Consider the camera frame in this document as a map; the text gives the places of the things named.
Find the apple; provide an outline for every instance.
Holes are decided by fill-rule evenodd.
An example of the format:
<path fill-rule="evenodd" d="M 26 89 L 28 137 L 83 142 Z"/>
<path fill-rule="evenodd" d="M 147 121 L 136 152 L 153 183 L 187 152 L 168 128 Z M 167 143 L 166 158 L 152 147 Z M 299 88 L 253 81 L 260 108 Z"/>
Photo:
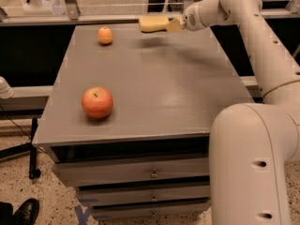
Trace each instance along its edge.
<path fill-rule="evenodd" d="M 113 41 L 113 33 L 107 26 L 101 27 L 97 32 L 97 39 L 102 44 L 110 44 Z"/>
<path fill-rule="evenodd" d="M 82 108 L 92 118 L 104 118 L 112 111 L 113 96 L 103 87 L 92 87 L 82 95 Z"/>

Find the drawer handle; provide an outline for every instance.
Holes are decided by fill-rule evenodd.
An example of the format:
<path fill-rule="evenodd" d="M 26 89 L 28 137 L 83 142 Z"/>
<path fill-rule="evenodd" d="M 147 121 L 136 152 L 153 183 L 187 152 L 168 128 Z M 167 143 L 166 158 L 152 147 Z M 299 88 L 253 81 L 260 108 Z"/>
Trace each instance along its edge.
<path fill-rule="evenodd" d="M 157 173 L 157 171 L 155 169 L 152 171 L 150 177 L 152 179 L 157 179 L 159 177 L 159 175 L 158 175 L 158 173 Z"/>
<path fill-rule="evenodd" d="M 157 202 L 158 201 L 158 198 L 156 197 L 156 195 L 153 195 L 152 196 L 152 199 L 151 199 L 151 202 L 152 203 L 155 203 L 155 202 Z"/>

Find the shoe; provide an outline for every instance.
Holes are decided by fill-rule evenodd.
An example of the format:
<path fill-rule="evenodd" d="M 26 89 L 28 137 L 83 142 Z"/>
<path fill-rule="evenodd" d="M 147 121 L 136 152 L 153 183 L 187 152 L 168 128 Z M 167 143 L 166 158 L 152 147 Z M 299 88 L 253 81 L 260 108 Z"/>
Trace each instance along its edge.
<path fill-rule="evenodd" d="M 12 216 L 11 225 L 34 225 L 39 211 L 39 202 L 36 199 L 28 199 Z"/>

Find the red apple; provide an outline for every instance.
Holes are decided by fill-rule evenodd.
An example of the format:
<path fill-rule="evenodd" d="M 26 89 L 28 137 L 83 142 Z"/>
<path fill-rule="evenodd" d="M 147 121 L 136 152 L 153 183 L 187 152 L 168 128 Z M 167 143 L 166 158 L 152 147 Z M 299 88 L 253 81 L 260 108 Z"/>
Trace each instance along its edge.
<path fill-rule="evenodd" d="M 82 95 L 82 108 L 90 117 L 104 118 L 112 111 L 113 96 L 103 87 L 92 87 Z"/>

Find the drawer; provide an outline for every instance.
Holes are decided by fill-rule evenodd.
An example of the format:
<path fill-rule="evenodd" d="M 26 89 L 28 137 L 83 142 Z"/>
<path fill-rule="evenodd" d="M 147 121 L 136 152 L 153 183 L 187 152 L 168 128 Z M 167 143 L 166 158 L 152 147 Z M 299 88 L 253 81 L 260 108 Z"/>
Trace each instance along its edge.
<path fill-rule="evenodd" d="M 140 206 L 93 208 L 92 216 L 96 220 L 120 218 L 146 218 L 171 214 L 201 213 L 210 207 L 209 201 L 182 201 L 161 204 L 143 204 Z"/>
<path fill-rule="evenodd" d="M 209 186 L 156 188 L 149 190 L 103 192 L 102 190 L 78 192 L 76 197 L 84 206 L 125 203 L 157 203 L 161 201 L 210 197 Z"/>
<path fill-rule="evenodd" d="M 113 160 L 56 164 L 52 168 L 59 179 L 70 187 L 126 183 L 209 174 L 208 157 L 154 160 Z"/>

